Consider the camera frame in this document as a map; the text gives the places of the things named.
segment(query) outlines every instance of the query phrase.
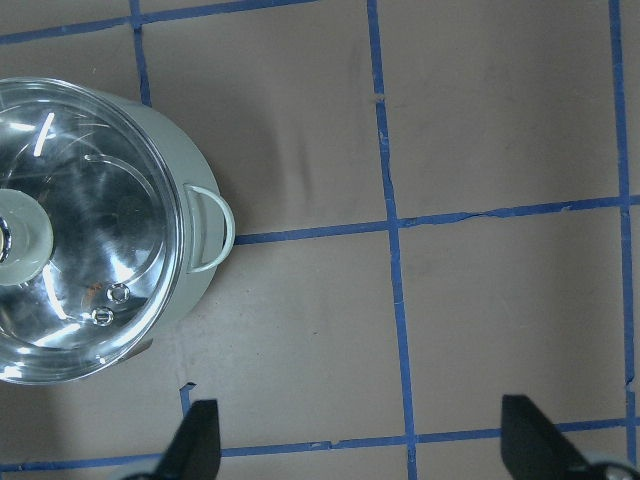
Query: blue tape line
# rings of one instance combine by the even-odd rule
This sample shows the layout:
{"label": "blue tape line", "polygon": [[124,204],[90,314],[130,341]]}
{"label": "blue tape line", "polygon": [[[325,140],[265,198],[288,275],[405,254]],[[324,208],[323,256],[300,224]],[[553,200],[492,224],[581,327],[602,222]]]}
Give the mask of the blue tape line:
{"label": "blue tape line", "polygon": [[[607,420],[557,423],[556,427],[561,432],[568,433],[621,428],[625,427],[626,424],[626,418],[611,418]],[[485,428],[479,430],[461,430],[457,432],[427,433],[418,435],[418,443],[459,442],[464,440],[482,440],[488,438],[500,438],[500,429]]]}
{"label": "blue tape line", "polygon": [[427,433],[418,435],[418,443],[443,443],[462,440],[480,440],[483,438],[499,438],[499,428],[481,430],[463,430],[459,432]]}
{"label": "blue tape line", "polygon": [[635,378],[635,351],[633,326],[633,263],[631,198],[629,195],[629,155],[627,145],[627,115],[624,93],[624,62],[622,54],[622,21],[620,1],[609,1],[609,25],[611,31],[611,58],[616,114],[616,139],[618,147],[618,179],[620,190],[620,236],[622,249],[622,300],[624,308],[624,362],[627,420],[627,456],[636,463],[636,406],[633,391]]}
{"label": "blue tape line", "polygon": [[541,203],[537,205],[523,205],[520,207],[510,208],[497,208],[495,210],[488,210],[485,212],[457,212],[426,215],[423,217],[401,219],[399,221],[399,225],[401,228],[411,228],[418,225],[444,225],[448,223],[457,223],[476,217],[523,217],[528,215],[543,215],[548,213],[618,207],[619,205],[620,199],[618,197],[592,198],[587,200]]}
{"label": "blue tape line", "polygon": [[180,388],[180,405],[182,407],[182,416],[186,417],[187,412],[191,408],[191,397],[189,392],[196,388],[196,384],[193,382],[187,383],[184,387]]}
{"label": "blue tape line", "polygon": [[74,23],[60,27],[44,28],[30,32],[10,33],[0,36],[0,45],[11,45],[14,43],[29,42],[43,38],[64,37],[66,35],[76,35],[79,33],[91,33],[107,28],[117,27],[129,23],[129,17],[110,18],[108,20],[98,20],[95,22]]}
{"label": "blue tape line", "polygon": [[140,16],[140,0],[129,0],[129,10],[134,18]]}
{"label": "blue tape line", "polygon": [[166,22],[170,20],[219,15],[221,13],[246,12],[249,10],[313,3],[317,1],[318,0],[240,0],[204,5],[202,7],[176,8],[173,10],[163,10],[161,12],[143,13],[141,19],[143,23]]}
{"label": "blue tape line", "polygon": [[376,121],[378,124],[378,148],[382,169],[382,186],[389,223],[389,248],[391,253],[391,281],[393,284],[393,303],[396,318],[398,355],[400,359],[400,381],[402,384],[402,407],[407,445],[407,474],[409,480],[417,480],[416,432],[413,418],[413,394],[411,391],[411,366],[409,360],[409,341],[407,332],[404,293],[402,286],[402,263],[400,255],[400,234],[398,230],[398,212],[396,208],[393,182],[391,180],[391,149],[387,124],[387,107],[384,93],[384,74],[382,69],[382,44],[378,20],[377,0],[367,0],[369,23],[369,43],[371,47],[371,71],[373,90],[376,94]]}
{"label": "blue tape line", "polygon": [[129,455],[123,457],[91,458],[87,460],[67,460],[56,462],[25,462],[0,465],[0,472],[36,472],[50,470],[76,470],[79,468],[117,467],[140,460],[157,460],[159,453],[149,455]]}
{"label": "blue tape line", "polygon": [[372,448],[389,447],[394,445],[404,445],[405,437],[379,437],[379,438],[359,438],[354,440],[343,440],[338,443],[329,441],[290,443],[285,445],[265,445],[259,447],[238,447],[226,448],[222,451],[223,457],[246,457],[255,455],[277,455],[283,453],[301,453],[328,450],[346,450],[350,448]]}
{"label": "blue tape line", "polygon": [[[635,203],[640,204],[640,195],[633,197]],[[598,208],[619,207],[618,197],[593,198],[568,202],[544,203],[538,205],[524,205],[519,207],[498,208],[486,212],[457,212],[436,215],[426,215],[416,218],[398,219],[400,228],[411,228],[419,225],[443,225],[461,222],[475,217],[510,218],[527,215],[542,215],[564,211],[592,210]],[[382,232],[389,229],[388,221],[354,223],[349,225],[333,225],[328,227],[302,228],[282,232],[252,233],[238,235],[236,245],[252,245],[256,243],[283,242],[288,240],[303,240],[308,238],[331,237],[336,235],[353,235],[358,233]]]}
{"label": "blue tape line", "polygon": [[367,222],[354,223],[351,225],[334,225],[330,227],[303,228],[284,232],[252,233],[249,235],[238,235],[235,244],[251,245],[254,243],[284,242],[287,240],[303,240],[306,238],[353,235],[357,233],[381,232],[387,228],[387,222]]}
{"label": "blue tape line", "polygon": [[219,3],[214,5],[205,5],[202,7],[179,8],[174,10],[165,10],[161,12],[151,12],[142,14],[138,6],[133,12],[134,18],[117,17],[106,20],[97,20],[93,22],[74,23],[71,25],[61,25],[59,27],[43,28],[41,30],[33,30],[29,32],[10,33],[0,35],[0,45],[11,45],[14,43],[30,42],[32,40],[40,40],[43,38],[64,37],[67,35],[76,35],[79,33],[91,33],[107,28],[116,27],[131,23],[141,26],[145,23],[162,22],[170,20],[180,20],[187,18],[202,17],[207,15],[216,15],[221,13],[243,12],[250,10],[258,10],[264,8],[279,7],[285,5],[296,5],[302,3],[314,3],[319,0],[239,0],[228,3]]}
{"label": "blue tape line", "polygon": [[[561,432],[581,432],[589,430],[605,430],[626,426],[626,418],[614,418],[606,420],[589,420],[583,422],[558,423],[556,427]],[[442,443],[464,440],[480,440],[488,438],[499,438],[499,428],[487,428],[479,430],[463,430],[455,432],[427,433],[418,435],[415,440],[418,443]],[[256,447],[225,448],[222,450],[223,457],[243,457],[255,455],[276,455],[286,453],[303,453],[327,450],[348,450],[352,448],[375,448],[405,445],[406,436],[394,437],[374,437],[356,438],[352,440],[342,440],[338,443],[330,441],[291,443],[283,445],[265,445]],[[26,462],[0,465],[0,472],[26,472],[44,470],[73,470],[78,468],[99,468],[124,465],[140,460],[157,460],[161,454],[130,455],[110,458],[93,458],[88,460],[69,460],[56,462]]]}
{"label": "blue tape line", "polygon": [[131,10],[131,27],[133,28],[133,46],[136,54],[136,67],[140,88],[140,101],[151,107],[151,90],[147,73],[147,60],[142,46],[142,23],[140,23],[140,0],[129,0]]}

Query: white pot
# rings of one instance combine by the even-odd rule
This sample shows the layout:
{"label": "white pot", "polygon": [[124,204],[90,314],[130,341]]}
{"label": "white pot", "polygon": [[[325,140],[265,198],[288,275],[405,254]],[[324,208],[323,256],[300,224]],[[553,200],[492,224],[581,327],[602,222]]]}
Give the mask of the white pot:
{"label": "white pot", "polygon": [[0,379],[56,383],[127,358],[195,306],[234,234],[206,160],[160,113],[0,81]]}

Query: glass lid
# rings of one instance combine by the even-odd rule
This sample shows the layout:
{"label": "glass lid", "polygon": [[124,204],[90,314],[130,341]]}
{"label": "glass lid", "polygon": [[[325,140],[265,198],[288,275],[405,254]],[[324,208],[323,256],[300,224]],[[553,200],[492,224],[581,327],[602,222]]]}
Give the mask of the glass lid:
{"label": "glass lid", "polygon": [[0,81],[0,379],[77,378],[140,340],[179,263],[174,192],[99,94]]}

